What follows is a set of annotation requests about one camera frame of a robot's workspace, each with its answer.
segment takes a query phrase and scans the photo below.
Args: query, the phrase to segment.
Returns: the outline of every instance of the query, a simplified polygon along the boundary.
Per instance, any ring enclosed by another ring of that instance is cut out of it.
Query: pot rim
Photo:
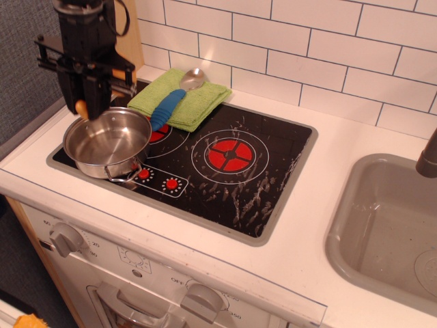
[[[125,107],[109,107],[109,109],[104,111],[101,115],[110,115],[111,113],[116,113],[116,114],[128,113],[129,115],[135,115],[138,117],[139,120],[143,120],[146,123],[146,125],[148,125],[149,135],[146,136],[147,137],[146,142],[144,143],[143,147],[140,150],[138,150],[136,153],[131,154],[130,157],[126,157],[125,159],[121,159],[119,161],[112,162],[112,163],[99,164],[99,163],[87,163],[84,161],[80,161],[80,160],[76,159],[75,156],[70,151],[70,147],[68,145],[69,137],[71,136],[73,131],[75,131],[78,127],[82,126],[83,124],[86,124],[87,122],[92,122],[92,121],[90,121],[88,119],[78,118],[73,123],[71,123],[71,125],[67,128],[66,132],[64,133],[64,138],[62,141],[62,146],[64,147],[64,151],[74,162],[79,163],[81,165],[86,165],[89,167],[97,167],[97,168],[101,167],[104,169],[105,167],[113,167],[115,165],[120,165],[122,163],[125,163],[126,161],[130,161],[133,158],[137,158],[137,155],[139,153],[143,152],[147,148],[147,146],[150,144],[150,139],[152,138],[152,125],[150,124],[150,121],[147,119],[147,117],[145,115],[143,115],[142,113],[139,113],[138,111],[135,111],[135,110],[132,110],[129,108],[125,108]]]

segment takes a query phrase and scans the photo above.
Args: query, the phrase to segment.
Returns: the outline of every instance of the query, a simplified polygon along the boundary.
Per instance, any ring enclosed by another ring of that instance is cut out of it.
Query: dish towel
[[[179,82],[184,75],[185,72],[171,68],[139,92],[128,103],[128,107],[150,117],[170,92],[180,89]],[[167,124],[193,132],[231,93],[232,91],[224,85],[205,82],[199,89],[186,93]]]

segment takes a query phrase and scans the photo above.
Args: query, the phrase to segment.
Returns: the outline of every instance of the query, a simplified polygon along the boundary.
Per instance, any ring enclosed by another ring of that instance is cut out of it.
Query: burner
[[[177,133],[174,133],[174,129],[165,124],[159,130],[152,132],[152,137],[150,138],[150,153],[147,158],[153,159],[174,152],[184,144],[189,135],[189,132],[182,130],[178,130]]]
[[[152,136],[150,137],[150,144],[155,144],[167,138],[171,133],[172,128],[164,124],[162,128],[157,131],[152,132]]]
[[[222,139],[206,149],[207,164],[220,173],[238,173],[254,163],[255,150],[244,140]]]
[[[206,135],[195,144],[191,155],[200,175],[224,185],[255,179],[266,169],[268,159],[264,142],[251,133],[238,130]]]

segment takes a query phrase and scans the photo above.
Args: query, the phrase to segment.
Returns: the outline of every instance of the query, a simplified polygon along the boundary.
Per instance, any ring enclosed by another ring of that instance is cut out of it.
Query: spoon
[[[155,108],[150,118],[152,131],[157,131],[164,126],[171,117],[178,103],[185,97],[190,90],[198,89],[205,81],[205,74],[200,68],[189,70],[179,82],[180,89],[173,90]]]

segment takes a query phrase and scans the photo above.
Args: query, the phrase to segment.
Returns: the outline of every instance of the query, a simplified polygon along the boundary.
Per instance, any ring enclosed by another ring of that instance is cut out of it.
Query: stovetop
[[[139,88],[146,84],[139,83]],[[128,99],[114,105],[126,106]],[[219,105],[194,132],[165,125],[128,183],[82,174],[60,146],[48,164],[250,245],[271,235],[305,159],[313,128]]]

